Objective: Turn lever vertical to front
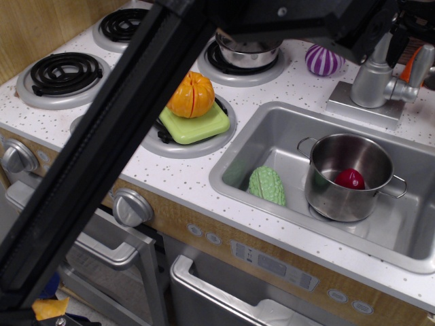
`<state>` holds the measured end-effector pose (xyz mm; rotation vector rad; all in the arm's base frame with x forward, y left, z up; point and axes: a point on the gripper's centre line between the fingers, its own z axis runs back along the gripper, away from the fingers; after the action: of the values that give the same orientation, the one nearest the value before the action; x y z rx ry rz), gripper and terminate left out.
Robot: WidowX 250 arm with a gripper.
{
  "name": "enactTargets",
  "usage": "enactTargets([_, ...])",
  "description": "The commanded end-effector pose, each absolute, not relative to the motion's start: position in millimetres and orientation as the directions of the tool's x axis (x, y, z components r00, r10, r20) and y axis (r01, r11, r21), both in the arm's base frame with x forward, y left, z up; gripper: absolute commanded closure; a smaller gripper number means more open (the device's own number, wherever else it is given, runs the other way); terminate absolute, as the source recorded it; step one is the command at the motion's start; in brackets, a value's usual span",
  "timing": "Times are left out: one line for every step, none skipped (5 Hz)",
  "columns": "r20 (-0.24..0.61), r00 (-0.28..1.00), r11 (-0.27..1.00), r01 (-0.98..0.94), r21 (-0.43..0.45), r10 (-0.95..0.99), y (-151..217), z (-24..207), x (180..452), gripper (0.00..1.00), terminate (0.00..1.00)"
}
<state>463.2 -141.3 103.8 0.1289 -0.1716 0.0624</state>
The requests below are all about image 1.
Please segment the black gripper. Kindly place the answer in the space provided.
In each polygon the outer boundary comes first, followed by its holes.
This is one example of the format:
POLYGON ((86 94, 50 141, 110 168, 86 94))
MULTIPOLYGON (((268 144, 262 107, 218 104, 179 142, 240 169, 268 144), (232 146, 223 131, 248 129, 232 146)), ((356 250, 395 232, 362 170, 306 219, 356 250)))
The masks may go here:
POLYGON ((334 52, 361 65, 374 54, 384 36, 387 63, 394 66, 409 39, 434 44, 433 1, 341 1, 334 52))

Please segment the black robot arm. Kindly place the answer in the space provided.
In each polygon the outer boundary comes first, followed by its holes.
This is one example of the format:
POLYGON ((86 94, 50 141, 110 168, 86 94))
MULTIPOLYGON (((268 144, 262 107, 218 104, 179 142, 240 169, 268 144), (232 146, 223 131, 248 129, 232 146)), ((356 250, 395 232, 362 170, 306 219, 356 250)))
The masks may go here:
POLYGON ((345 244, 309 227, 296 211, 250 196, 189 192, 158 172, 163 158, 140 143, 181 79, 222 29, 240 41, 318 37, 356 63, 366 61, 398 13, 395 1, 157 1, 53 167, 1 245, 1 309, 31 314, 36 293, 60 263, 117 177, 166 198, 156 228, 186 236, 186 217, 227 228, 253 245, 310 270, 320 286, 305 299, 361 325, 432 325, 434 270, 413 272, 380 252, 345 244))

